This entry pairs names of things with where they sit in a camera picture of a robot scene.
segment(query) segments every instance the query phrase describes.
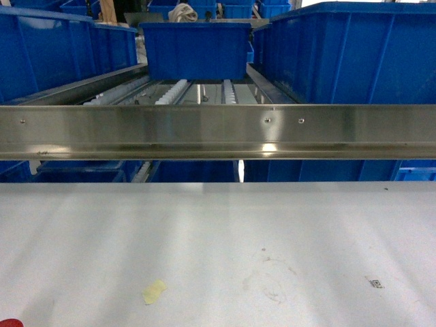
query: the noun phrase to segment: stain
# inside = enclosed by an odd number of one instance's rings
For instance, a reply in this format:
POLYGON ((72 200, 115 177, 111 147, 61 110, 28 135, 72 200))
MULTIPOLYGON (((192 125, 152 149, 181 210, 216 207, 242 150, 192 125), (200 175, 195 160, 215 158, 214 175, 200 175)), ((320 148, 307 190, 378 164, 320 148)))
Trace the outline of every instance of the stain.
POLYGON ((273 279, 270 274, 265 274, 266 276, 266 285, 263 289, 264 295, 270 300, 277 302, 277 304, 281 304, 286 302, 286 294, 283 292, 281 284, 273 279))
POLYGON ((287 269, 288 269, 291 273, 293 273, 295 276, 298 275, 297 272, 296 272, 294 269, 292 269, 291 267, 288 267, 287 269))

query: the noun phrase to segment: blue storage crate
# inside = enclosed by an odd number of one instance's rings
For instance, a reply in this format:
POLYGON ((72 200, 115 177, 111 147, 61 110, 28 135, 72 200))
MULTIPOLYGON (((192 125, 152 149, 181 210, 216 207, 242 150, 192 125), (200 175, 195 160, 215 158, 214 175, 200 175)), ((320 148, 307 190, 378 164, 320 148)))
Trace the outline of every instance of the blue storage crate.
POLYGON ((144 162, 140 160, 126 161, 45 161, 37 168, 38 172, 101 172, 106 170, 121 170, 126 181, 131 182, 144 162))
POLYGON ((217 7, 217 0, 188 0, 188 4, 191 7, 194 7, 195 5, 199 5, 200 7, 205 5, 213 5, 217 7))
POLYGON ((150 183, 239 182, 237 161, 154 161, 150 183))
POLYGON ((224 18, 251 18, 252 5, 225 5, 224 18))
POLYGON ((245 182, 393 181, 399 160, 247 160, 245 182))
POLYGON ((25 183, 31 177, 28 161, 0 161, 0 183, 25 183))
POLYGON ((436 103, 436 3, 318 3, 271 19, 268 79, 319 104, 436 103))
POLYGON ((91 40, 98 74, 138 64, 135 43, 136 29, 94 24, 91 40))
MULTIPOLYGON (((66 14, 82 15, 86 16, 88 13, 87 4, 85 0, 70 0, 61 6, 62 12, 66 14)), ((98 14, 101 12, 100 1, 93 0, 91 2, 91 11, 93 12, 93 18, 98 19, 98 14)))
POLYGON ((242 79, 250 24, 141 23, 154 80, 242 79), (217 65, 225 59, 225 65, 217 65))
POLYGON ((260 0, 264 5, 288 5, 289 0, 260 0))
POLYGON ((198 19, 206 19, 206 12, 211 12, 212 19, 217 17, 217 6, 216 5, 193 5, 194 9, 198 15, 198 19))
POLYGON ((248 42, 247 46, 247 62, 253 63, 254 60, 254 49, 250 42, 248 42))
POLYGON ((15 0, 13 3, 11 2, 11 5, 19 8, 60 12, 64 2, 65 0, 15 0))
POLYGON ((95 75, 92 19, 0 6, 0 103, 95 75))
POLYGON ((149 4, 149 12, 161 13, 163 19, 168 20, 168 12, 173 10, 178 0, 153 0, 149 4))
POLYGON ((291 10, 290 4, 285 5, 260 5, 259 14, 262 18, 271 18, 291 10))
POLYGON ((125 183, 122 170, 87 171, 42 171, 30 180, 32 183, 125 183))

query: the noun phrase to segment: white table surface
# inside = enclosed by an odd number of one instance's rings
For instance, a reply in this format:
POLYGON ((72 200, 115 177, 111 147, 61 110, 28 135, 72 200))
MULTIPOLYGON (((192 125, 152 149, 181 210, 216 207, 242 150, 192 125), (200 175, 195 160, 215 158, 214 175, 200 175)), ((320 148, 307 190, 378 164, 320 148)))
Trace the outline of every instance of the white table surface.
POLYGON ((434 327, 436 183, 0 185, 11 317, 434 327), (147 306, 156 279, 168 289, 147 306))

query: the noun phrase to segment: metal frame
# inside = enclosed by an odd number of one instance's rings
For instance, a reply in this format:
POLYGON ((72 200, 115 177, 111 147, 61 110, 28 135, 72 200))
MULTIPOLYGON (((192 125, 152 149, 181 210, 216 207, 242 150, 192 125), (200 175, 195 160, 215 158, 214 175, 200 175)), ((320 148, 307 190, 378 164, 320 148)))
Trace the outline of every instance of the metal frame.
POLYGON ((4 106, 1 159, 436 158, 436 106, 4 106))

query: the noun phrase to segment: roller conveyor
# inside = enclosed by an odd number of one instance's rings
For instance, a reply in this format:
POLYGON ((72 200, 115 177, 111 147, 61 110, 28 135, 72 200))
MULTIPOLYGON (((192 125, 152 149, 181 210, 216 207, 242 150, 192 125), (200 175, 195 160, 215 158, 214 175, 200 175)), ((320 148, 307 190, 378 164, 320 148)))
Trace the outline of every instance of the roller conveyor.
POLYGON ((119 95, 111 104, 86 106, 84 110, 82 104, 97 95, 145 76, 146 67, 138 65, 13 103, 21 106, 2 106, 0 136, 8 141, 0 143, 0 157, 42 160, 90 156, 93 159, 436 157, 434 105, 295 104, 251 66, 247 66, 244 80, 232 81, 236 106, 222 104, 225 99, 222 80, 189 81, 205 85, 208 101, 200 101, 201 106, 198 105, 198 99, 202 100, 201 87, 185 89, 177 99, 177 107, 156 106, 155 102, 177 83, 163 80, 148 81, 153 85, 144 84, 131 93, 119 95), (240 92, 250 104, 241 101, 240 92), (115 105, 120 102, 130 105, 115 105), (64 122, 68 128, 59 128, 64 122))

